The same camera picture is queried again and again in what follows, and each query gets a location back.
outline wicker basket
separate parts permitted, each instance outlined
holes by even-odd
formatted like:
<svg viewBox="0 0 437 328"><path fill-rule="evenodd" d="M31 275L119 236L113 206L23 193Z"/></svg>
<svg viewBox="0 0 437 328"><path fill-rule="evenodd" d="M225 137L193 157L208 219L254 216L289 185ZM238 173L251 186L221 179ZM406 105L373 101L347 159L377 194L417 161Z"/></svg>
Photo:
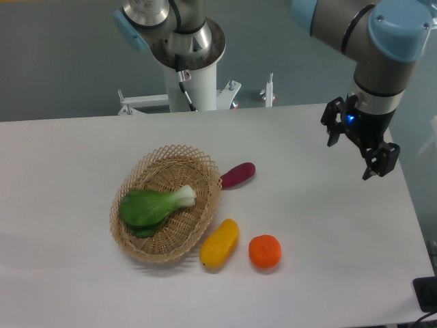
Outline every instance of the wicker basket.
<svg viewBox="0 0 437 328"><path fill-rule="evenodd" d="M176 191L190 185L196 203L170 215L164 228L148 238L130 234L119 215L123 197L133 189ZM219 204L221 179L209 156L188 146L165 146L148 154L125 179L111 208L111 232L118 245L130 256L146 262L179 259L200 239Z"/></svg>

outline bok choy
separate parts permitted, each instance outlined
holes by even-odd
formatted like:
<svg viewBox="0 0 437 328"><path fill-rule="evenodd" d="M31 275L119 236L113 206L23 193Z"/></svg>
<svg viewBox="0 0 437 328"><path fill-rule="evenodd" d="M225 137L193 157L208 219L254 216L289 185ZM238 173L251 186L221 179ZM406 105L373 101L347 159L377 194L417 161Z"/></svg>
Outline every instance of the bok choy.
<svg viewBox="0 0 437 328"><path fill-rule="evenodd" d="M120 215L135 236L152 236L161 229L168 216L181 207L195 204L196 193L185 185L173 193L155 190L132 190L120 202Z"/></svg>

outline white stem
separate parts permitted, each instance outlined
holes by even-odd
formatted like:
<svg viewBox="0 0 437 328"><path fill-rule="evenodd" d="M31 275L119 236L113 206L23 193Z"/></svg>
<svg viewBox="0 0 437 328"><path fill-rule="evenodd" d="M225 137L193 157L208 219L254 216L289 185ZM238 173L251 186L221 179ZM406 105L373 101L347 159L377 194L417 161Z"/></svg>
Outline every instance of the white stem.
<svg viewBox="0 0 437 328"><path fill-rule="evenodd" d="M179 206L192 206L195 204L196 193L189 185L183 186L173 194Z"/></svg>

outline metal bracket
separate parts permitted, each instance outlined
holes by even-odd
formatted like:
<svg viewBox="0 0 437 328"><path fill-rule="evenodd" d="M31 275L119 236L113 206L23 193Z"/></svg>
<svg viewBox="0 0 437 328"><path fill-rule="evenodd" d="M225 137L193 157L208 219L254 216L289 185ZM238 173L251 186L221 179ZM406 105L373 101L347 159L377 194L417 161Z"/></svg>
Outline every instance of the metal bracket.
<svg viewBox="0 0 437 328"><path fill-rule="evenodd" d="M276 95L273 93L273 73L270 73L266 83L266 89L261 90L259 96L261 100L266 103L266 107L273 106L273 102L276 100Z"/></svg>
<svg viewBox="0 0 437 328"><path fill-rule="evenodd" d="M238 104L235 102L235 96L240 88L241 83L231 80L223 90L217 90L217 110L238 107ZM120 105L122 106L118 115L145 114L141 111L137 111L135 108L165 106L169 104L169 97L166 94L124 98L122 91L118 89L118 96Z"/></svg>
<svg viewBox="0 0 437 328"><path fill-rule="evenodd" d="M233 109L233 106L238 107L237 104L233 103L235 96L237 95L238 91L240 91L240 88L241 83L231 80L223 90L218 91L217 110L221 111L224 109Z"/></svg>

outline yellow mango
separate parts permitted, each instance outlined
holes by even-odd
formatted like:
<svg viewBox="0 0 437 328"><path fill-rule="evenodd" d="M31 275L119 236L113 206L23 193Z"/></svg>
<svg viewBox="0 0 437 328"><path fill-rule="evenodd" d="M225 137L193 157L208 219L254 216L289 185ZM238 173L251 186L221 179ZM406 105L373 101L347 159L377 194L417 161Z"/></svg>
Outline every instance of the yellow mango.
<svg viewBox="0 0 437 328"><path fill-rule="evenodd" d="M239 236L238 224L233 219L224 220L203 243L200 262L209 269L220 268L234 252Z"/></svg>

